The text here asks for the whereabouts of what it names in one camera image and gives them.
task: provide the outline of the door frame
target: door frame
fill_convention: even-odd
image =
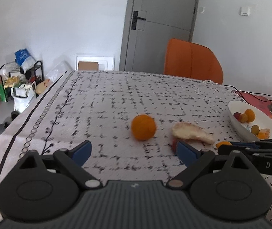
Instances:
[[[197,13],[198,13],[198,5],[199,5],[199,0],[196,0],[195,1],[195,13],[193,15],[190,37],[189,37],[190,42],[192,41],[192,37],[193,37],[195,21],[196,21]],[[122,35],[121,52],[120,52],[119,71],[125,71],[127,45],[129,43],[133,6],[134,6],[134,0],[127,0],[125,19],[124,19],[124,27],[123,27],[123,35]]]

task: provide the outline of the gray door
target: gray door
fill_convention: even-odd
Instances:
[[[132,11],[138,11],[138,17],[146,20],[137,19],[135,30],[130,24],[125,70],[163,73],[168,41],[189,40],[195,3],[196,0],[134,0]]]

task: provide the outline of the orange chair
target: orange chair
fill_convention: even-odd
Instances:
[[[169,40],[164,74],[223,83],[223,71],[213,52],[178,39]]]

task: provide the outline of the black door handle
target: black door handle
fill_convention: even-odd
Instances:
[[[138,17],[138,11],[133,12],[133,18],[132,18],[132,26],[131,26],[131,30],[136,30],[136,26],[137,26],[137,20],[143,20],[146,21],[146,18],[142,18],[142,17]]]

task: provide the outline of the tablecloth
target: tablecloth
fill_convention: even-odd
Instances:
[[[66,73],[0,136],[0,182],[28,150],[48,154],[84,140],[93,149],[83,168],[103,183],[166,182],[185,168],[170,149],[176,122],[195,123],[216,142],[241,140],[227,111],[234,99],[241,98],[213,82],[148,73]],[[139,114],[152,116],[158,128],[146,142],[131,135],[131,120]],[[191,145],[216,151],[203,143]],[[272,177],[264,177],[272,186]],[[267,219],[272,222],[272,207]]]

